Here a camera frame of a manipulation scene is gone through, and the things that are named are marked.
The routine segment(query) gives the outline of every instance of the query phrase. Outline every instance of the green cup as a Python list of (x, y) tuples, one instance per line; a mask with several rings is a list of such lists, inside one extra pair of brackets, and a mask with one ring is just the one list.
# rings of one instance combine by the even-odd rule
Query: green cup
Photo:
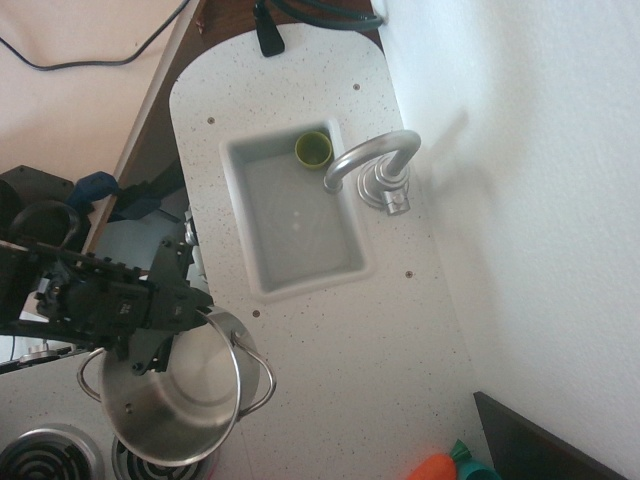
[(457, 480), (501, 480), (495, 470), (475, 460), (465, 460), (456, 463), (458, 469)]
[(306, 168), (319, 170), (331, 159), (331, 140), (321, 132), (308, 132), (296, 141), (296, 157)]

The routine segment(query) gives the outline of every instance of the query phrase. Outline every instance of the pot handle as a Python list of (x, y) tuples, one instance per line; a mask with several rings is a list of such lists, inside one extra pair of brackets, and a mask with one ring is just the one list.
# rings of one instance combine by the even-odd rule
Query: pot handle
[(250, 413), (255, 412), (257, 409), (264, 406), (269, 400), (271, 400), (271, 397), (273, 397), (273, 394), (276, 391), (276, 374), (271, 369), (269, 363), (260, 354), (253, 351), (246, 343), (240, 340), (240, 337), (236, 332), (231, 332), (231, 344), (233, 346), (238, 346), (240, 349), (244, 350), (247, 355), (253, 358), (260, 365), (262, 365), (262, 368), (265, 369), (265, 371), (267, 372), (267, 376), (269, 377), (269, 390), (267, 390), (267, 393), (265, 393), (264, 396), (253, 405), (250, 405), (244, 410), (240, 410), (238, 412), (238, 418), (242, 418), (246, 417)]
[(84, 379), (84, 369), (87, 368), (89, 362), (96, 358), (101, 353), (104, 353), (104, 348), (98, 348), (91, 352), (87, 358), (85, 358), (80, 366), (78, 367), (78, 371), (76, 372), (76, 380), (78, 380), (78, 384), (84, 393), (93, 398), (96, 402), (100, 402), (100, 394), (96, 392), (93, 388), (89, 386), (87, 381)]

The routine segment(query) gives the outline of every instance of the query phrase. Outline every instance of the small green cup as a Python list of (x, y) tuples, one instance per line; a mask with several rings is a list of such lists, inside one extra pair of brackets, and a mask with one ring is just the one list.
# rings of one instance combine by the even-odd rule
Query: small green cup
[(296, 141), (296, 157), (310, 170), (319, 170), (331, 159), (331, 140), (321, 132), (308, 132)]

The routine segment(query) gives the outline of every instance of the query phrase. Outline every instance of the sink basin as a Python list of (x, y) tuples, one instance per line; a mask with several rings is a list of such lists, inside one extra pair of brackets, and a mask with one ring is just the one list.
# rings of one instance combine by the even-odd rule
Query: sink basin
[(309, 131), (327, 135), (335, 156), (344, 151), (335, 119), (220, 145), (251, 292), (263, 301), (373, 272), (354, 182), (330, 195), (323, 189), (326, 168), (309, 170), (296, 159), (296, 140)]

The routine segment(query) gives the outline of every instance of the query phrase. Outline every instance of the black panel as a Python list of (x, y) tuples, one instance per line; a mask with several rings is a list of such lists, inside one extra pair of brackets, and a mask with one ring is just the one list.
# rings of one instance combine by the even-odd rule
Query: black panel
[(503, 480), (627, 480), (488, 395), (474, 397)]

